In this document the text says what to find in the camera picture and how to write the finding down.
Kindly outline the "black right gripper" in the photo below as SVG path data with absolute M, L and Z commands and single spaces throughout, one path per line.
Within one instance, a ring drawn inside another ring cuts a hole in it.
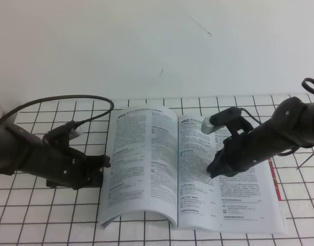
M 207 167 L 212 179 L 221 175 L 233 177 L 269 158 L 269 143 L 263 134 L 254 131 L 230 136 L 223 143 L 223 149 Z

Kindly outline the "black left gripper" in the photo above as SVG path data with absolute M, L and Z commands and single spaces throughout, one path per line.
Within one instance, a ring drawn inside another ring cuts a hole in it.
M 49 188 L 78 190 L 101 187 L 103 172 L 100 169 L 110 166 L 107 155 L 88 156 L 73 148 L 58 150 L 44 144 L 31 150 L 20 170 L 45 179 Z

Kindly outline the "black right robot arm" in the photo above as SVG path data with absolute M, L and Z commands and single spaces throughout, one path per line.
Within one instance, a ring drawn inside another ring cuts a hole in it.
M 243 110 L 230 107 L 203 120 L 204 134 L 223 127 L 231 133 L 206 169 L 211 178 L 233 177 L 275 155 L 314 146 L 314 102 L 306 104 L 297 97 L 286 99 L 269 120 L 255 128 L 242 117 Z

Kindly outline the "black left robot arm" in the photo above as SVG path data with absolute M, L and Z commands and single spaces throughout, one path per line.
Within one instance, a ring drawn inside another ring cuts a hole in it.
M 76 130 L 76 122 L 70 121 L 39 138 L 15 124 L 1 126 L 0 174 L 21 171 L 44 178 L 53 189 L 100 187 L 101 169 L 110 167 L 110 158 L 86 155 L 70 147 L 70 140 L 79 136 Z

